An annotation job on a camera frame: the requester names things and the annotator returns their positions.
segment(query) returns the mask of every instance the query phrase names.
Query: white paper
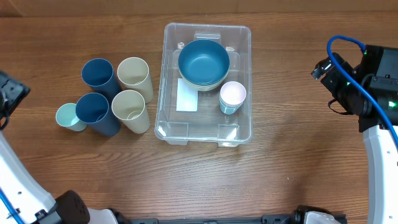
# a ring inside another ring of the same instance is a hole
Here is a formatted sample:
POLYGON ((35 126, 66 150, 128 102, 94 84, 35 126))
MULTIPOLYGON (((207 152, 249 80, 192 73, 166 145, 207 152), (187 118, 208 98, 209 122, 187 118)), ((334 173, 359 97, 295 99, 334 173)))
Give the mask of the white paper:
POLYGON ((177 85, 177 111, 198 111, 198 90, 192 89, 182 78, 177 85))

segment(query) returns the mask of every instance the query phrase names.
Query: blue tube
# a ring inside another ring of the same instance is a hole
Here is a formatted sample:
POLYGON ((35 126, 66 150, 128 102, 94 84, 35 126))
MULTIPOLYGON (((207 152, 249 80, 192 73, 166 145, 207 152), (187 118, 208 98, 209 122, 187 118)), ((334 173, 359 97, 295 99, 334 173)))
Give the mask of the blue tube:
POLYGON ((4 192, 1 190, 0 188, 0 198, 2 200, 2 202, 4 203, 4 205, 6 206, 6 208, 8 209, 8 212, 12 215, 12 217, 15 219, 15 221, 18 224, 24 224, 24 221, 22 221, 22 219, 20 218, 20 216, 18 215, 17 211, 15 211, 14 207, 11 205, 11 202, 8 201, 8 198, 6 197, 6 195, 4 194, 4 192))
POLYGON ((336 35, 334 37, 332 37, 329 42, 328 42, 328 46, 326 48, 326 50, 328 51, 328 55, 329 58, 332 62, 332 64, 337 68, 337 70, 339 72, 341 72, 341 74, 343 74, 343 76, 351 83, 355 86, 355 88, 357 88, 363 96, 365 96, 371 103, 372 105, 375 107, 375 109, 377 110, 377 112, 379 113, 380 117, 382 118, 382 120, 384 121, 384 124, 387 126, 387 128, 390 130, 391 132, 391 136, 396 144, 396 148, 398 150, 398 136, 396 131, 394 130, 394 127, 392 126, 392 123, 390 121, 390 119, 388 118, 388 116, 386 115, 386 113, 383 111, 383 109, 380 107, 380 105, 376 102, 376 100, 364 89, 362 88, 362 86, 360 84, 358 84, 358 82, 356 82, 341 66, 340 64, 337 62, 336 58, 333 56, 332 51, 331 51, 331 44, 333 43, 333 41, 335 41, 336 39, 342 39, 342 40, 347 40, 350 42, 353 42, 355 44, 358 44, 359 48, 361 48, 362 53, 365 52, 366 46, 361 43, 358 40, 349 38, 349 37, 345 37, 343 35, 336 35))

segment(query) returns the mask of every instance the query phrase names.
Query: dark blue cup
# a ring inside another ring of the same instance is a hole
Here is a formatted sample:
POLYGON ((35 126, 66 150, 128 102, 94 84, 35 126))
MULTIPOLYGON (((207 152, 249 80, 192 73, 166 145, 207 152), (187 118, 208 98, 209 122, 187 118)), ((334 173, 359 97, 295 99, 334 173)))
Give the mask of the dark blue cup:
POLYGON ((120 122, 111 111, 108 100, 99 93, 87 93, 76 104, 77 117, 105 136, 114 136, 120 130, 120 122))
POLYGON ((95 92, 104 95, 109 102, 122 91, 111 63, 103 58, 95 58, 81 70, 83 81, 95 92))

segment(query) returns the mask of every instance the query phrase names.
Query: light blue cup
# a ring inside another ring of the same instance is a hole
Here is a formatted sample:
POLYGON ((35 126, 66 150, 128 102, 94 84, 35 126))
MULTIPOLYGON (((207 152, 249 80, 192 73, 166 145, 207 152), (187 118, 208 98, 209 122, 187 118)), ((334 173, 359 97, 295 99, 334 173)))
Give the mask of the light blue cup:
POLYGON ((58 125, 72 131, 82 131, 87 127, 87 124, 80 121, 76 115, 76 104, 67 103, 62 105, 55 114, 55 120, 58 125))
POLYGON ((238 82, 227 82, 220 90, 220 109, 224 114, 233 114, 243 104, 246 89, 238 82))

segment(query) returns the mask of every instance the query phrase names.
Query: beige cup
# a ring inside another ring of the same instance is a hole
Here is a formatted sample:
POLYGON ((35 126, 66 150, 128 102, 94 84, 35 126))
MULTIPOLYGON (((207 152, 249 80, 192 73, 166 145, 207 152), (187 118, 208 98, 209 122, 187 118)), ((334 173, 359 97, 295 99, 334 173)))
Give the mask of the beige cup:
POLYGON ((124 59, 118 67, 118 77, 126 88, 138 91, 149 103, 154 98, 154 89, 148 64, 141 58, 124 59))
POLYGON ((112 112, 131 131, 142 134, 149 129, 149 115, 144 97, 135 90, 124 90, 112 101, 112 112))

